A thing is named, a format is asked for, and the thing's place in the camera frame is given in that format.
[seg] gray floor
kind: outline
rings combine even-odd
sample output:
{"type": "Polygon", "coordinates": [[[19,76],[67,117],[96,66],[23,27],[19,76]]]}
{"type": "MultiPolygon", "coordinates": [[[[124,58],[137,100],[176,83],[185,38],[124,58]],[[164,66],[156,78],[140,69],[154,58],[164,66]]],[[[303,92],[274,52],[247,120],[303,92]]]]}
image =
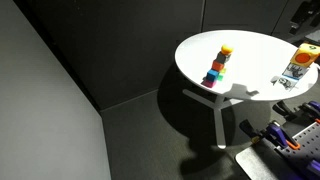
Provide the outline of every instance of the gray floor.
{"type": "MultiPolygon", "coordinates": [[[[248,179],[234,157],[250,145],[238,125],[248,119],[257,129],[271,120],[275,102],[243,102],[223,110],[227,148],[216,147],[212,111],[181,93],[214,95],[188,81],[166,86],[102,112],[113,180],[248,179]]],[[[320,102],[320,80],[307,93],[285,100],[290,108],[320,102]]]]}

